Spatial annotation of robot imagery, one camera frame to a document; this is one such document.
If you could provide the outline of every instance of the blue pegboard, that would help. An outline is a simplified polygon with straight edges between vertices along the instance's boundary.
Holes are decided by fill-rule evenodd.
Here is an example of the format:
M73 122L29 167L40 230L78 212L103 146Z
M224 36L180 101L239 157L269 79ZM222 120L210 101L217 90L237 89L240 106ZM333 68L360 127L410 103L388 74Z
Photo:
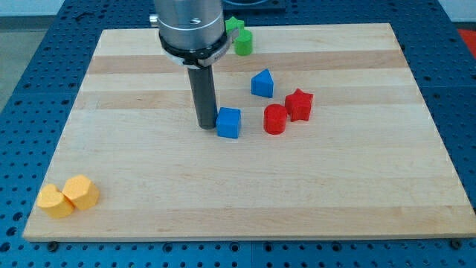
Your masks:
M148 28L154 12L145 0L65 0L0 115L0 267L476 267L476 239L61 243L55 252L23 240L101 31ZM287 0L285 10L232 15L247 25L391 23L476 205L476 64L438 1Z

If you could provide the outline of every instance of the wooden board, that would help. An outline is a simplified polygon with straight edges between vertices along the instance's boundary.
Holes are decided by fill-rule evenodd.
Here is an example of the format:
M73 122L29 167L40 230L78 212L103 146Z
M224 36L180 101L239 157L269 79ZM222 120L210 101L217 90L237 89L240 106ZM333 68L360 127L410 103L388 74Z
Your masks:
M184 68L158 32L104 31L44 183L84 173L99 203L61 220L37 207L31 241L471 237L476 216L388 24L251 28L254 54L214 65L239 139L197 127ZM273 99L250 94L269 68ZM310 121L263 131L297 87Z

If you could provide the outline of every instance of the blue block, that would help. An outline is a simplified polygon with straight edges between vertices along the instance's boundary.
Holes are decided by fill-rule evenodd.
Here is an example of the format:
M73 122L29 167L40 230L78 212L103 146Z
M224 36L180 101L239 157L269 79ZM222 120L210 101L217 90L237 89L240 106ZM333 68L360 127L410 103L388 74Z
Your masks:
M241 111L222 107L216 119L216 133L220 137L238 138L241 129Z
M273 77L268 69L261 71L251 78L251 93L253 95L272 98L273 97Z

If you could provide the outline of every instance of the yellow block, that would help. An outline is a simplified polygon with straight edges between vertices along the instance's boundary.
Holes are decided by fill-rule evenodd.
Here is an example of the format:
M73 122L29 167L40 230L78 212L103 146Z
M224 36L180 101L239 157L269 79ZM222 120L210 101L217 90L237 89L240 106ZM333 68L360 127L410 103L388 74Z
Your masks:
M68 179L62 192L79 210L93 207L99 198L99 189L84 175Z
M54 184L48 184L39 192L36 205L52 218L66 217L74 210L73 204Z

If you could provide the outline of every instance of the metal cylinder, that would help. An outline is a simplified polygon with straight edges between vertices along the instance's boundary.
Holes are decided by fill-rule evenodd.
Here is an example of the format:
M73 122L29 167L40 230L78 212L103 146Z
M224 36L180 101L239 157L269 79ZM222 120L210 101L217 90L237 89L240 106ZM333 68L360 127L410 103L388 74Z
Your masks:
M199 126L211 130L216 126L216 96L211 66L201 69L188 69L192 86L193 102Z
M221 0L154 1L160 35L174 48L206 48L225 31Z

